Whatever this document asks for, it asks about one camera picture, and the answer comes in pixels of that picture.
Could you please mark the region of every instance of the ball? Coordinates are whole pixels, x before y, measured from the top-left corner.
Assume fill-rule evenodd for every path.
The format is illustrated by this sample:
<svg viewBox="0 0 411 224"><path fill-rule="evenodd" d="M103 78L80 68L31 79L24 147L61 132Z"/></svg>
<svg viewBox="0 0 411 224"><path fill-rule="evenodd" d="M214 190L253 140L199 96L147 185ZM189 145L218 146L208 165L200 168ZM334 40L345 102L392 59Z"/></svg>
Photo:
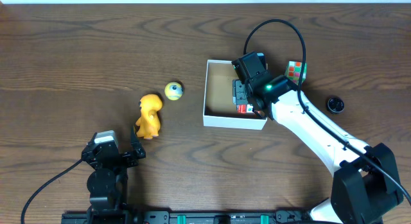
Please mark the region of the ball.
<svg viewBox="0 0 411 224"><path fill-rule="evenodd" d="M166 96L170 100L178 100L182 96L184 89L182 88L181 84L177 82L171 82L166 85L164 92Z"/></svg>

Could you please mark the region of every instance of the rubik's cube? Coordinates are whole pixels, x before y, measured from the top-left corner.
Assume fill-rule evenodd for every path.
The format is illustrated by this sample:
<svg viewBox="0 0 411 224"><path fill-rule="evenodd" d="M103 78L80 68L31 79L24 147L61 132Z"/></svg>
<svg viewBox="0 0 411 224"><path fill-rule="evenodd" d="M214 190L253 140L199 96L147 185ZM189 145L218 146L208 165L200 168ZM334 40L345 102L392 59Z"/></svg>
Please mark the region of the rubik's cube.
<svg viewBox="0 0 411 224"><path fill-rule="evenodd" d="M306 73L307 73L307 63L304 66L304 74L302 76L302 81L306 79ZM285 71L285 76L287 76L290 80L292 80L295 84L298 85L298 80L300 78L300 74L302 73L301 71L301 62L294 62L294 61L289 61L287 69Z"/></svg>

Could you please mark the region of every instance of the black cap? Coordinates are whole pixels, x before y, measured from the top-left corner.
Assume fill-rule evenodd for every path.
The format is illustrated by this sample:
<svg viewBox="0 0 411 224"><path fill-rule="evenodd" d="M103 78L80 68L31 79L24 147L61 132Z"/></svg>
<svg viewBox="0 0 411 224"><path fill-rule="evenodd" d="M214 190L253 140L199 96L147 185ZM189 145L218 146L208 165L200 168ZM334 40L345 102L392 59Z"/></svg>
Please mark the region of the black cap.
<svg viewBox="0 0 411 224"><path fill-rule="evenodd" d="M327 110L331 112L332 114L339 114L340 112L344 110L344 102L342 101L342 99L336 96L330 97L327 100L326 106L327 106Z"/></svg>

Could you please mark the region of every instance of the yellow duck toy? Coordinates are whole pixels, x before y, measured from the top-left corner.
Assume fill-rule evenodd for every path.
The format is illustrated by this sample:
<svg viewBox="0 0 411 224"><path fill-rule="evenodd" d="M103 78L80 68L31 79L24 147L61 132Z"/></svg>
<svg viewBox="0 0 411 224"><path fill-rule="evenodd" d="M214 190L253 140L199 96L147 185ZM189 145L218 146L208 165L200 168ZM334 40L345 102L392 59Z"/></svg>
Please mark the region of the yellow duck toy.
<svg viewBox="0 0 411 224"><path fill-rule="evenodd" d="M161 99L155 94L145 95L140 99L141 117L136 122L136 125L140 126L137 137L153 139L159 136L160 119L157 112L161 107Z"/></svg>

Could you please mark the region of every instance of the white box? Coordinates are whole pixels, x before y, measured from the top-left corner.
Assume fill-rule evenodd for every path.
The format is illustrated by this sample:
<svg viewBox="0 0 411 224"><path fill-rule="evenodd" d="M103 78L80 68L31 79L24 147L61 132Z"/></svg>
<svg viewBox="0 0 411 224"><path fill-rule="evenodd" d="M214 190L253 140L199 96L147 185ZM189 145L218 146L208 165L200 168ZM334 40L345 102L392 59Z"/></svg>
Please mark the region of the white box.
<svg viewBox="0 0 411 224"><path fill-rule="evenodd" d="M232 103L232 81L237 80L238 76L231 61L208 60L205 78L204 126L263 129L267 118L237 113L237 106Z"/></svg>

